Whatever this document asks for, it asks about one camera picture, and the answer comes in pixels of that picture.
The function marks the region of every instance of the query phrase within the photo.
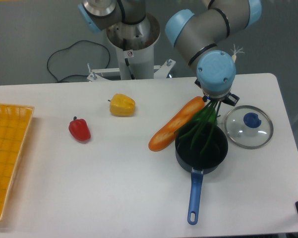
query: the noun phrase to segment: metal bracket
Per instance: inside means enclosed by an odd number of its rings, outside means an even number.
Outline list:
[[[175,64],[175,60],[168,59],[163,65],[155,65],[153,68],[154,78],[162,79],[167,78],[168,76],[172,77],[169,74]],[[87,80],[90,82],[120,80],[119,68],[93,69],[90,70],[89,73]]]

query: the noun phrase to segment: yellow bell pepper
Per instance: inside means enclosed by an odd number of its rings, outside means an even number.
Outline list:
[[[110,112],[114,116],[131,116],[134,113],[134,108],[135,101],[124,94],[115,94],[110,100]]]

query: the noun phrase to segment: handle hole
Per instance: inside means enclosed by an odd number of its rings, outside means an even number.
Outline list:
[[[189,218],[190,221],[191,221],[191,222],[195,222],[195,218],[196,218],[195,212],[191,212],[191,213],[190,213],[190,218]]]

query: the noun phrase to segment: yellow basket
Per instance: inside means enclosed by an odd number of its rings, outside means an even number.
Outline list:
[[[34,107],[0,104],[0,220]]]

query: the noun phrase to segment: blue pot handle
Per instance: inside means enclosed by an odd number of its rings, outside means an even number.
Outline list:
[[[190,225],[196,225],[198,221],[200,193],[202,191],[203,171],[192,169],[190,177],[192,186],[190,189],[187,222]]]

